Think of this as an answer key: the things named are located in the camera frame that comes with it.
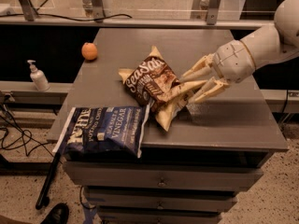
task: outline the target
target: blue chip bag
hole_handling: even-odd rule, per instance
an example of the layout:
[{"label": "blue chip bag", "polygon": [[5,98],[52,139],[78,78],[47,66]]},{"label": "blue chip bag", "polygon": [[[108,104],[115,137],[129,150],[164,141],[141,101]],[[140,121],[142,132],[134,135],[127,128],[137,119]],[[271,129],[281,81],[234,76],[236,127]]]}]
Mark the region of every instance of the blue chip bag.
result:
[{"label": "blue chip bag", "polygon": [[140,158],[143,129],[149,111],[148,105],[74,107],[56,149],[62,154],[70,151],[86,154],[127,150]]}]

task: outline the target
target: black shoe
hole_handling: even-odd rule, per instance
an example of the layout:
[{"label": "black shoe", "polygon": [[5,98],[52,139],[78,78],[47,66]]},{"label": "black shoe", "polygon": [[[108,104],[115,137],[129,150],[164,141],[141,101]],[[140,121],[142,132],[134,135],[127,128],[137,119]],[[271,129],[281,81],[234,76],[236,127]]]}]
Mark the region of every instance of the black shoe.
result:
[{"label": "black shoe", "polygon": [[50,210],[41,224],[66,224],[68,214],[68,206],[65,203],[58,203]]}]

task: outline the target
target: metal bracket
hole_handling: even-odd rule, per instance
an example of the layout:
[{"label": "metal bracket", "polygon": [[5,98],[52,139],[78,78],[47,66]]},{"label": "metal bracket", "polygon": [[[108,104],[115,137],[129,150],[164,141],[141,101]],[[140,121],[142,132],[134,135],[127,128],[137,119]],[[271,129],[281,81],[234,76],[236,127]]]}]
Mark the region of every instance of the metal bracket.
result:
[{"label": "metal bracket", "polygon": [[103,0],[92,0],[93,4],[93,17],[95,19],[103,19],[105,17],[103,9]]},{"label": "metal bracket", "polygon": [[24,17],[28,21],[35,20],[35,13],[31,5],[30,0],[19,0],[21,4],[22,12],[24,13]]},{"label": "metal bracket", "polygon": [[209,0],[207,16],[206,16],[206,24],[208,25],[216,24],[220,4],[221,4],[221,0]]}]

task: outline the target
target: white bottle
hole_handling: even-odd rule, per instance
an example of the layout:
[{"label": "white bottle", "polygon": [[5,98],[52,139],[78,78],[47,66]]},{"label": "white bottle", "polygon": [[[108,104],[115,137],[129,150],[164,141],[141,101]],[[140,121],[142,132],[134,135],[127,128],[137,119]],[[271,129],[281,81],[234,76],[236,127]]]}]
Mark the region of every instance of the white bottle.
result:
[{"label": "white bottle", "polygon": [[39,91],[46,91],[50,87],[50,84],[46,79],[45,74],[41,70],[38,70],[36,68],[36,66],[34,65],[36,61],[28,60],[27,62],[30,64],[30,78],[32,79],[32,81],[34,81],[36,88]]}]

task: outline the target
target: gray tabletop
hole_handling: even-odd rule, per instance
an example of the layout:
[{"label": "gray tabletop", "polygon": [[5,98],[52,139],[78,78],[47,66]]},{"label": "gray tabletop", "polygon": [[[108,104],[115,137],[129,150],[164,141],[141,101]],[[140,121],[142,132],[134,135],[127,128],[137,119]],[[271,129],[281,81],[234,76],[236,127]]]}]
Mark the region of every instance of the gray tabletop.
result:
[{"label": "gray tabletop", "polygon": [[[230,31],[189,29],[100,29],[98,58],[85,62],[68,93],[48,139],[58,140],[73,106],[137,105],[124,90],[119,68],[137,68],[155,45],[179,77],[195,62],[231,41]],[[143,147],[283,151],[281,134],[253,77],[201,105],[188,105],[165,132],[146,124]]]}]

